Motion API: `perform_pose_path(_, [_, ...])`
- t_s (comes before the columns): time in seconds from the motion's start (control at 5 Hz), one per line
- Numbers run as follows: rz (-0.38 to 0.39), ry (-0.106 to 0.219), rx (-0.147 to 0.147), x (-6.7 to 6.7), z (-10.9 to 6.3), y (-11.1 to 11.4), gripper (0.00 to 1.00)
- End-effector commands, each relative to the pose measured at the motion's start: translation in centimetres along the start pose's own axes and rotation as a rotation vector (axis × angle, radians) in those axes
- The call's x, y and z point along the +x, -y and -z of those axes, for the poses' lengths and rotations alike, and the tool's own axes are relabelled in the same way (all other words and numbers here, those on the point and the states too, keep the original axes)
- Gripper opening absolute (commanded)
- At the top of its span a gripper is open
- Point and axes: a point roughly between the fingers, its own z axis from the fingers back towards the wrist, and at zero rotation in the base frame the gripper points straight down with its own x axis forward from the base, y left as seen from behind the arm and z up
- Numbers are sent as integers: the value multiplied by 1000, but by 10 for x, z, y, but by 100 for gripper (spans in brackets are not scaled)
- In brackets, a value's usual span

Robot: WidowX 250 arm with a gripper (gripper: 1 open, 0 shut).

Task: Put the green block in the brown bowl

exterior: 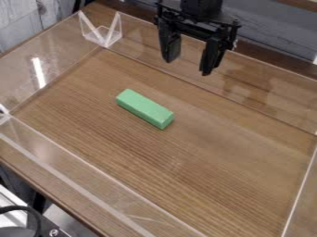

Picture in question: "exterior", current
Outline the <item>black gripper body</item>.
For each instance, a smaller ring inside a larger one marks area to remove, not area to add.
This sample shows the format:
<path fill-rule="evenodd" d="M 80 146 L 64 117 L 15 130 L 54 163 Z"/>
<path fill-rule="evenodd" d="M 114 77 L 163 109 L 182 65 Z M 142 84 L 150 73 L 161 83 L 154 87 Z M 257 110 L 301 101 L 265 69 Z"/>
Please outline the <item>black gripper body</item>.
<path fill-rule="evenodd" d="M 236 42 L 242 25 L 224 12 L 224 0 L 158 0 L 157 6 L 158 37 L 165 43 L 182 34 L 201 41 L 216 36 L 230 44 Z"/>

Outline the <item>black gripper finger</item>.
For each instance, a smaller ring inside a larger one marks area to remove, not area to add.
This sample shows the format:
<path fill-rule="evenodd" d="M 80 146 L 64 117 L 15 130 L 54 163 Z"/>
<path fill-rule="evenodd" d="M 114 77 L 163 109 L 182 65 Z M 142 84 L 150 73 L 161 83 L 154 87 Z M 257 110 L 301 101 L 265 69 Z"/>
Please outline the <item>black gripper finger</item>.
<path fill-rule="evenodd" d="M 226 50 L 226 41 L 220 37 L 213 36 L 206 41 L 206 48 L 204 50 L 200 71 L 204 76 L 208 76 L 214 69 L 217 69 L 221 65 L 221 61 L 225 56 Z"/>
<path fill-rule="evenodd" d="M 175 25 L 165 19 L 158 20 L 158 39 L 162 58 L 171 63 L 181 54 L 181 33 Z"/>

